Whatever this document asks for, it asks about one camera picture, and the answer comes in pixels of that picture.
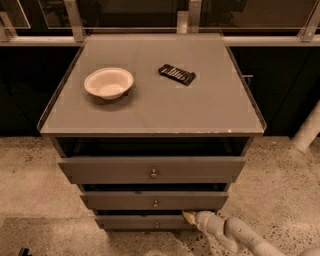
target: glass pane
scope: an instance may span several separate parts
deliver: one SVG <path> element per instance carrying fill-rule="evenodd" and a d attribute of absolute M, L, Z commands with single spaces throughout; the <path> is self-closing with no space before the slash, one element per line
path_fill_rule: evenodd
<path fill-rule="evenodd" d="M 19 0 L 0 0 L 0 18 L 5 28 L 30 28 Z"/>
<path fill-rule="evenodd" d="M 71 28 L 63 0 L 39 0 L 48 28 Z"/>
<path fill-rule="evenodd" d="M 70 28 L 63 0 L 39 0 L 49 28 Z M 82 0 L 77 1 L 85 28 L 170 28 L 188 0 Z"/>
<path fill-rule="evenodd" d="M 38 0 L 49 28 L 70 28 L 63 0 Z M 77 0 L 88 29 L 176 28 L 190 0 Z M 202 0 L 200 28 L 301 29 L 317 0 Z"/>
<path fill-rule="evenodd" d="M 201 26 L 300 29 L 317 0 L 203 0 Z"/>

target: open drawer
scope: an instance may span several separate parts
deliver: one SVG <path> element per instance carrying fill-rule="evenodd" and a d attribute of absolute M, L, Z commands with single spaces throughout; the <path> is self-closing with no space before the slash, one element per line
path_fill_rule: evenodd
<path fill-rule="evenodd" d="M 73 184 L 231 183 L 244 157 L 71 157 L 59 166 Z"/>
<path fill-rule="evenodd" d="M 101 229 L 111 230 L 172 230 L 195 229 L 182 215 L 118 215 L 95 218 Z"/>
<path fill-rule="evenodd" d="M 211 191 L 108 191 L 83 192 L 91 210 L 206 210 L 221 209 L 227 192 Z"/>

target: concrete floor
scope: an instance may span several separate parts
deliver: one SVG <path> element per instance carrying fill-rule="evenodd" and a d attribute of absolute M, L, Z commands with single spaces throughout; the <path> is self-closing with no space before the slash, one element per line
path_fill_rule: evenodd
<path fill-rule="evenodd" d="M 47 139 L 0 138 L 0 255 L 234 255 L 200 232 L 104 232 L 56 165 Z M 286 255 L 320 247 L 320 138 L 302 153 L 286 137 L 256 138 L 220 211 Z M 239 255 L 251 255 L 247 250 Z"/>

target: railing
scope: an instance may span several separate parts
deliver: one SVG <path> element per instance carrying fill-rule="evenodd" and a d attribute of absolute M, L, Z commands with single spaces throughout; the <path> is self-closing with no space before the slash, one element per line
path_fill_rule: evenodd
<path fill-rule="evenodd" d="M 231 44 L 252 40 L 277 45 L 281 39 L 291 45 L 318 45 L 320 40 L 315 38 L 320 22 L 319 0 L 33 0 L 41 17 L 35 17 L 30 2 L 0 0 L 2 46 L 77 44 L 90 33 L 136 32 L 219 32 Z M 21 31 L 32 31 L 39 25 L 37 18 L 44 21 L 47 37 L 37 40 L 32 33 L 24 36 Z M 64 36 L 56 37 L 57 31 Z"/>

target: ceramic bowl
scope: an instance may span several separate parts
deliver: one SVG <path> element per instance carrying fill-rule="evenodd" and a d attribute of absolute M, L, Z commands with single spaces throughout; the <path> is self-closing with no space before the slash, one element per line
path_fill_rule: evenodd
<path fill-rule="evenodd" d="M 103 68 L 91 73 L 84 81 L 85 90 L 105 100 L 119 98 L 130 89 L 133 76 L 122 68 Z"/>

